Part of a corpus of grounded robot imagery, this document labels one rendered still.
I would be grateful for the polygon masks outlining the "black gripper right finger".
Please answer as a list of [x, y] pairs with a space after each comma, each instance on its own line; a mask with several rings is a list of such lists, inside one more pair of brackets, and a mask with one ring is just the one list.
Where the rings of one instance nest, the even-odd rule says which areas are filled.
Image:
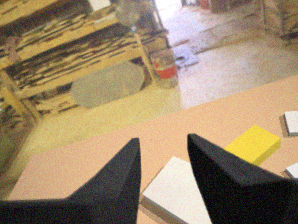
[[298, 178], [281, 177], [187, 135], [191, 170], [212, 224], [295, 224]]

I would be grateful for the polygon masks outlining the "yellow rectangular block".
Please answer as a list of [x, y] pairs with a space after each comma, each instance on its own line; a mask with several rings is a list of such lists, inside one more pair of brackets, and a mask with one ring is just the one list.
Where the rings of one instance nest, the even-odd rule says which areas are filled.
[[279, 147], [280, 137], [254, 125], [224, 149], [259, 166]]

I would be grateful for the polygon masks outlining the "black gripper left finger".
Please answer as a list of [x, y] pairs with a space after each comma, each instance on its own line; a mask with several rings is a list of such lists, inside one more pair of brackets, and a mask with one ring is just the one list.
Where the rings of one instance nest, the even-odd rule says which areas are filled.
[[140, 187], [140, 140], [131, 138], [66, 198], [0, 201], [0, 224], [136, 224]]

